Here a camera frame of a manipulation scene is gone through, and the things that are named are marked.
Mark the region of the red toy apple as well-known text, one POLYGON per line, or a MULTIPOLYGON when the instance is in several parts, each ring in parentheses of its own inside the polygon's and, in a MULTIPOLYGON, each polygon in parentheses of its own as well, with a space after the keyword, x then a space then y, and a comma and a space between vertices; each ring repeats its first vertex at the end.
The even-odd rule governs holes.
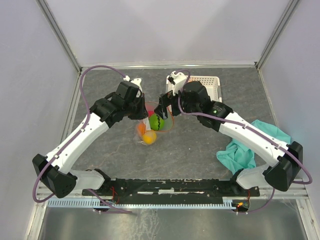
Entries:
POLYGON ((148 110, 148 117, 151 117, 155 112, 153 110, 148 110))

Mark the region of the green toy watermelon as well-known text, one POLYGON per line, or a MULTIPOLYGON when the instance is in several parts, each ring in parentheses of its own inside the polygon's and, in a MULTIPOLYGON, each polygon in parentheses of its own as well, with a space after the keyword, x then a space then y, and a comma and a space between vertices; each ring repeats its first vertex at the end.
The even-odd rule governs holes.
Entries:
POLYGON ((165 121, 156 113, 149 117, 150 128, 154 131, 161 131, 165 125, 165 121))

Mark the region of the toy orange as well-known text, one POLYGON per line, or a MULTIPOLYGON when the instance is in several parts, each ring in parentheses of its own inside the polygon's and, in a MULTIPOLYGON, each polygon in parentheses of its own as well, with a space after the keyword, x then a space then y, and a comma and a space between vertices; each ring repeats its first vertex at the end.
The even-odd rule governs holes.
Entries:
POLYGON ((137 125, 137 132, 139 135, 143 136, 146 132, 146 125, 141 122, 137 125))

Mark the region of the yellow toy lemon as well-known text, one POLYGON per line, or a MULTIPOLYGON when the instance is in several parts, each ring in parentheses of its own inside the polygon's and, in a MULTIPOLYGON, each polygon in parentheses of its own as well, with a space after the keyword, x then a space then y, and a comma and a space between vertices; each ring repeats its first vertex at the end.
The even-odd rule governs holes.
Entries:
POLYGON ((146 131, 141 138, 145 144, 152 145, 157 140, 157 134, 155 131, 146 131))

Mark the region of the white perforated plastic basket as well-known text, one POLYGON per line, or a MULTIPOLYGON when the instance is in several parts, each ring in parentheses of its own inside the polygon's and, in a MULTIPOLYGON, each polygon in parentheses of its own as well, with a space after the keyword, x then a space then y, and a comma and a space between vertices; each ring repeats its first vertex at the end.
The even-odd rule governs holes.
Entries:
POLYGON ((220 84, 220 79, 217 76, 191 75, 188 80, 188 83, 191 83, 191 82, 201 83, 206 88, 206 91, 212 101, 222 102, 221 84, 220 84))

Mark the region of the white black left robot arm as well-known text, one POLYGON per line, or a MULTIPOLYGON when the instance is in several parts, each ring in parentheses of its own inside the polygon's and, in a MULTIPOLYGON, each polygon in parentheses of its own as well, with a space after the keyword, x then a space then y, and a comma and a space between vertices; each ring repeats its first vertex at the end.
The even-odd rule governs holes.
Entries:
POLYGON ((148 116, 141 78, 120 82, 115 92, 97 100, 89 115, 54 150, 37 154, 33 166, 41 182, 57 197, 73 190, 92 189, 106 195, 111 189, 108 177, 99 169, 82 171, 72 167, 81 154, 103 133, 124 117, 143 120, 148 116))

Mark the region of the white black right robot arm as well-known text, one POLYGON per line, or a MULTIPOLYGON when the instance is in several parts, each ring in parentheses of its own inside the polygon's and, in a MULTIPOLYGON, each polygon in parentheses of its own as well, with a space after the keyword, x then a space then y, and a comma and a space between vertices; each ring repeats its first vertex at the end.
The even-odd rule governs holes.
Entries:
POLYGON ((205 127, 227 135, 252 150, 265 162, 264 165, 238 170, 229 183, 231 193, 242 195, 247 189, 269 184, 278 191, 286 192, 303 165, 303 146, 294 141, 288 144, 264 133, 245 121, 231 107, 211 100, 207 89, 199 81, 185 83, 169 78, 168 91, 159 97, 155 113, 161 118, 172 115, 196 116, 205 127))

